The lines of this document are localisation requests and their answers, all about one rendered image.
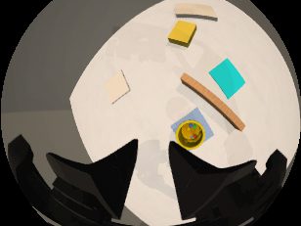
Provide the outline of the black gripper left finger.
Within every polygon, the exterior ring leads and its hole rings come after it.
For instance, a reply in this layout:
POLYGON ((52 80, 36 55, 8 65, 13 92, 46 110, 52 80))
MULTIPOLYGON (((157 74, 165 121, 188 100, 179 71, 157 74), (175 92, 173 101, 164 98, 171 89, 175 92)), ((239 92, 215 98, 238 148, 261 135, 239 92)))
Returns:
POLYGON ((110 212, 111 219, 120 220, 127 199, 132 173, 138 155, 139 139, 132 139, 116 152, 96 160, 95 163, 79 163, 47 153, 53 172, 68 184, 95 195, 110 212))

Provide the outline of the yellow flat block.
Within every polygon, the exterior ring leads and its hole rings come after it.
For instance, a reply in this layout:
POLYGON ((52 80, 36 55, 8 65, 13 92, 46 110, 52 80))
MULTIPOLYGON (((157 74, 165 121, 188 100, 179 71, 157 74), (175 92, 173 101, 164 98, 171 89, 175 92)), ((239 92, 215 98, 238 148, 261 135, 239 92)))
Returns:
POLYGON ((167 38, 169 38, 171 44, 188 48, 191 45, 192 38, 194 38, 195 30, 197 29, 195 28, 196 25, 190 22, 177 21, 177 24, 171 30, 170 36, 167 36, 167 38))

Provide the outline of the translucent yellow cup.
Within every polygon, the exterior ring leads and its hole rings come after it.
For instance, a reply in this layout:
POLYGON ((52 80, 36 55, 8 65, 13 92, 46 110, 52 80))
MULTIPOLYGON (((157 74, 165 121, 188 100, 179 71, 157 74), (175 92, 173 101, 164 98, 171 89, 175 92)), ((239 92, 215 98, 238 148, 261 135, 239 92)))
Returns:
POLYGON ((182 148, 186 148, 187 150, 199 147, 203 143, 203 139, 205 139, 205 129, 202 128, 202 124, 194 120, 183 121, 179 125, 177 136, 175 136, 177 143, 181 144, 182 148), (188 124, 195 124, 197 127, 191 127, 190 131, 187 131, 187 127, 190 127, 188 124), (194 137, 195 133, 197 133, 197 137, 194 137))

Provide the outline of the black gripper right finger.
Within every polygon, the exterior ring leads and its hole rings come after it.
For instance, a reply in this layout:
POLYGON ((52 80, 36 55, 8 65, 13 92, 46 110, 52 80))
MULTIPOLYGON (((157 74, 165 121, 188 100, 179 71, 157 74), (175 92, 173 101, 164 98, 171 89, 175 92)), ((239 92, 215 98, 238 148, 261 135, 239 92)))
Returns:
POLYGON ((174 141, 170 141, 167 154, 182 220, 194 219, 195 213, 210 203, 219 191, 252 172, 257 164, 255 159, 233 167, 215 167, 174 141))

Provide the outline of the light brown wooden plank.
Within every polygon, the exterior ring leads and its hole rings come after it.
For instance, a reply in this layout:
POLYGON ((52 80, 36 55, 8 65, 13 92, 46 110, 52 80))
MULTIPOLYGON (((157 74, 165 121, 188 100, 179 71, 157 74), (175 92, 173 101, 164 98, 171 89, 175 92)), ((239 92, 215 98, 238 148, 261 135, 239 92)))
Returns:
POLYGON ((229 109, 229 106, 227 106, 225 102, 222 102, 214 93, 211 93, 211 90, 206 89, 205 86, 199 84, 197 80, 194 80, 194 78, 191 78, 190 75, 186 73, 182 74, 181 81, 182 84, 188 86, 192 92, 197 93, 197 96, 201 97, 203 101, 209 102, 209 104, 213 106, 218 113, 221 113, 222 117, 225 117, 226 121, 229 121, 238 131, 241 132, 242 129, 245 128, 245 124, 242 123, 240 117, 237 117, 237 114, 229 109))

